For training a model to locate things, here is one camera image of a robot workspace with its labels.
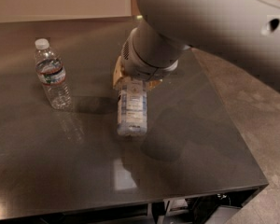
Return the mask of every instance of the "bottle cap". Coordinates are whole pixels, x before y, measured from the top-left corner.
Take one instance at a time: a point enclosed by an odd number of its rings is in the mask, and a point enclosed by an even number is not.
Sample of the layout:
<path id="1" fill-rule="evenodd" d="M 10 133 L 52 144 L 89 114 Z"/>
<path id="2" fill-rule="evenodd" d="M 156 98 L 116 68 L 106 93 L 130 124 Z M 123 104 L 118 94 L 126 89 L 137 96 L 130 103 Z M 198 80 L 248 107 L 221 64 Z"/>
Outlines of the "bottle cap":
<path id="1" fill-rule="evenodd" d="M 37 49 L 48 49 L 49 48 L 49 42 L 47 39 L 38 39 L 35 42 L 35 47 Z"/>

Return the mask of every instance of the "brown floor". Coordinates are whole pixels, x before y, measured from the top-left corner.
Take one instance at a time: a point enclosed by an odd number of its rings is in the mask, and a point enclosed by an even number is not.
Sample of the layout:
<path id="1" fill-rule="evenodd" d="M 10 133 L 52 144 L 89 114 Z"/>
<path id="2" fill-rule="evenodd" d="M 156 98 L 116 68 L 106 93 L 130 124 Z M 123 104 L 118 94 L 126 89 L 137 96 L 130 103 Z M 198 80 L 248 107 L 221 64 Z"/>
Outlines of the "brown floor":
<path id="1" fill-rule="evenodd" d="M 270 182 L 227 223 L 280 223 L 280 94 L 233 64 L 194 54 Z"/>

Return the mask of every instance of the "wall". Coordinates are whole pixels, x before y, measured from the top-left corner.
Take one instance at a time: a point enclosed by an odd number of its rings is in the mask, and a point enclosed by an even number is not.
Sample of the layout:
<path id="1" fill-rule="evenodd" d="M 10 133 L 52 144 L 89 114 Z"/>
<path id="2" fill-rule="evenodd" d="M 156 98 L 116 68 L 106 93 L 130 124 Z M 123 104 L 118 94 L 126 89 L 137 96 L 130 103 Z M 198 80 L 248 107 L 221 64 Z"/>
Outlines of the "wall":
<path id="1" fill-rule="evenodd" d="M 0 22 L 131 15 L 131 0 L 0 0 Z"/>

